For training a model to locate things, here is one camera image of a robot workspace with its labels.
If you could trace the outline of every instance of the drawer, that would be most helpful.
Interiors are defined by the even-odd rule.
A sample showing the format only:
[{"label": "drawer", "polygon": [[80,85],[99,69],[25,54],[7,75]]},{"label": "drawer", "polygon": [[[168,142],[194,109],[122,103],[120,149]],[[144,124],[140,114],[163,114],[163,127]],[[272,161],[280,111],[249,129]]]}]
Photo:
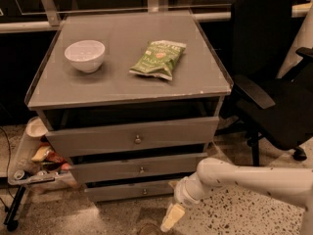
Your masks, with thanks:
[{"label": "drawer", "polygon": [[72,165],[70,171],[80,183],[192,172],[206,153]]},{"label": "drawer", "polygon": [[99,188],[87,188],[85,194],[92,202],[125,200],[173,194],[168,185],[170,180],[160,180],[135,184],[122,184]]},{"label": "drawer", "polygon": [[208,143],[218,117],[197,117],[112,126],[65,129],[47,133],[64,157]]}]

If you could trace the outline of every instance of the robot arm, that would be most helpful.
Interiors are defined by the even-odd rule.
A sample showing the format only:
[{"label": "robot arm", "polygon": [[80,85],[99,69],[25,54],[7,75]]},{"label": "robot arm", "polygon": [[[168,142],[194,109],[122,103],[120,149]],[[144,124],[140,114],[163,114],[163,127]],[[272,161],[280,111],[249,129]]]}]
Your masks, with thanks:
[{"label": "robot arm", "polygon": [[168,231],[185,213],[227,185],[239,185],[259,194],[305,209],[301,235],[313,230],[313,170],[310,168],[278,168],[236,166],[213,158],[202,160],[197,171],[180,180],[174,201],[167,210],[161,230]]}]

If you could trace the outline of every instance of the speckled floor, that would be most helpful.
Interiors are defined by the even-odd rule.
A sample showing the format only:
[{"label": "speckled floor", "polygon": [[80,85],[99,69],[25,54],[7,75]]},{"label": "speckled floor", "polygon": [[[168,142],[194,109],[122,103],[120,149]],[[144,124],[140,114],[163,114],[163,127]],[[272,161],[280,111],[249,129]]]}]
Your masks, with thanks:
[{"label": "speckled floor", "polygon": [[[17,147],[24,126],[3,126],[11,146]],[[264,166],[313,167],[313,141],[304,144],[308,160],[299,163],[291,152],[274,149],[266,140],[260,141],[261,164]],[[0,134],[0,173],[5,173],[8,161],[7,143]],[[250,165],[250,150],[241,133],[215,137],[208,155],[236,165]],[[6,189],[0,196],[9,206],[12,198]],[[170,198],[154,198],[117,203],[94,204],[83,190],[65,189],[42,195],[27,192],[19,211],[19,227],[8,232],[0,227],[0,234],[108,234],[157,235]],[[255,194],[240,187],[226,187],[187,211],[174,229],[173,235],[296,235],[303,210]],[[0,203],[0,218],[6,214]]]}]

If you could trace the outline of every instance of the snack bag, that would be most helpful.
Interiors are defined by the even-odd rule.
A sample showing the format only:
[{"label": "snack bag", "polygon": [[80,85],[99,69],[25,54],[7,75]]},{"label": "snack bag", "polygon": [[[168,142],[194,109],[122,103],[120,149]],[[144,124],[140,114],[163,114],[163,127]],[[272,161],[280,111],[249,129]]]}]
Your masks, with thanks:
[{"label": "snack bag", "polygon": [[172,72],[186,44],[172,41],[150,42],[145,54],[129,72],[172,80]]}]

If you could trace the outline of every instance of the chair seat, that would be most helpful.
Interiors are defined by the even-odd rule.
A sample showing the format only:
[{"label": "chair seat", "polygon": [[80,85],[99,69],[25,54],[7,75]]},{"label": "chair seat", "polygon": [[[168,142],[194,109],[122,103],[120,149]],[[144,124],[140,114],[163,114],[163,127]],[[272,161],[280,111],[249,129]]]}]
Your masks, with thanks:
[{"label": "chair seat", "polygon": [[276,105],[262,110],[242,98],[236,103],[238,115],[281,150],[292,149],[308,140],[313,130],[313,93],[282,79],[271,80],[260,86]]}]

